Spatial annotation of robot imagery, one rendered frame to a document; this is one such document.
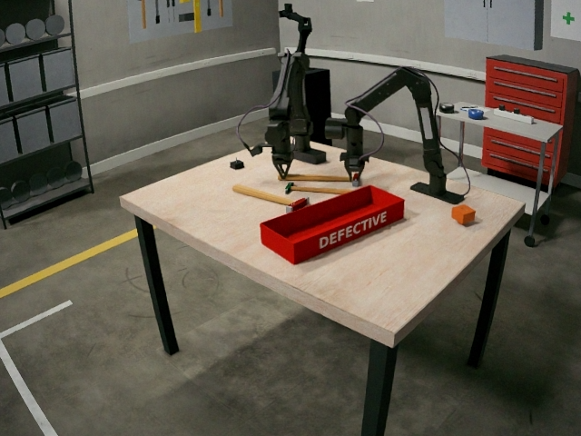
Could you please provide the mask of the orange cube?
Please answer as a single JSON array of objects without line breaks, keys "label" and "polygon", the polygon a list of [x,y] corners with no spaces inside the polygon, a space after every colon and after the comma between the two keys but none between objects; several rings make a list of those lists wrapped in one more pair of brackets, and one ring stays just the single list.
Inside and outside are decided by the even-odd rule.
[{"label": "orange cube", "polygon": [[451,217],[458,221],[459,224],[468,223],[475,220],[476,211],[462,204],[452,208]]}]

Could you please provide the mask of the hammer with dark red head and wooden handle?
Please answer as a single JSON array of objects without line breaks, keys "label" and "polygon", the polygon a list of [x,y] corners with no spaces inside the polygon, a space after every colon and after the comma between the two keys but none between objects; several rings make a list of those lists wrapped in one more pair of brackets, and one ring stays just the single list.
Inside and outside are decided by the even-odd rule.
[{"label": "hammer with dark red head and wooden handle", "polygon": [[[353,175],[352,187],[358,187],[359,174],[356,172]],[[287,173],[286,179],[281,179],[278,175],[278,180],[282,181],[348,181],[347,176],[329,176],[329,175],[314,175],[314,174],[292,174]]]}]

